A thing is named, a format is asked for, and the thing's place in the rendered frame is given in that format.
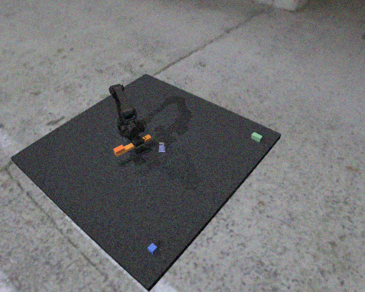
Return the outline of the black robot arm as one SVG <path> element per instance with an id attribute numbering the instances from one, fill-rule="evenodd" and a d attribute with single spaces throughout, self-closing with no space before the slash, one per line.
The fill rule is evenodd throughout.
<path id="1" fill-rule="evenodd" d="M 135 109 L 132 107 L 131 103 L 127 102 L 127 98 L 124 94 L 124 87 L 123 85 L 117 84 L 114 86 L 110 86 L 109 93 L 112 95 L 112 97 L 116 101 L 117 109 L 119 112 L 118 117 L 118 128 L 120 130 L 120 135 L 125 138 L 125 132 L 121 131 L 121 126 L 125 125 L 125 127 L 128 129 L 129 134 L 132 137 L 135 137 L 139 135 L 140 132 L 144 132 L 145 126 L 139 121 L 135 122 L 137 119 L 137 114 Z M 135 117 L 133 117 L 135 115 Z"/>

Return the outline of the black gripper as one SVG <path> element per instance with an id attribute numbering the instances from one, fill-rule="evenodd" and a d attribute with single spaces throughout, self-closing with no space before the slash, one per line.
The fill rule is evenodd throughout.
<path id="1" fill-rule="evenodd" d="M 129 134 L 129 131 L 128 129 L 125 127 L 125 125 L 121 126 L 121 131 L 122 132 L 125 132 L 125 136 L 130 140 L 130 142 L 134 145 L 134 147 L 138 147 L 139 145 L 141 144 L 144 144 L 144 139 L 140 136 L 135 136 L 135 137 L 132 137 L 130 134 Z M 125 131 L 126 130 L 126 131 Z"/>

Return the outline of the small blue cube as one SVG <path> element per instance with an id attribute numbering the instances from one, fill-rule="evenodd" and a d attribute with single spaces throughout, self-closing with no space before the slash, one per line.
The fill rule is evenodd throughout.
<path id="1" fill-rule="evenodd" d="M 148 251 L 154 255 L 158 251 L 158 248 L 157 248 L 157 246 L 155 244 L 152 243 L 148 247 Z"/>

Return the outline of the orange bar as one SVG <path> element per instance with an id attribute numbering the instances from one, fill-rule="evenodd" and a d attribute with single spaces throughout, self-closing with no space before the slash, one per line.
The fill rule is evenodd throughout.
<path id="1" fill-rule="evenodd" d="M 145 137 L 143 137 L 143 139 L 144 139 L 144 142 L 147 142 L 147 141 L 151 140 L 152 137 L 150 135 L 146 135 Z M 117 148 L 114 148 L 114 151 L 115 151 L 116 156 L 118 157 L 120 154 L 123 154 L 133 148 L 135 148 L 134 145 L 132 143 L 130 143 L 124 147 L 122 145 L 120 145 Z"/>

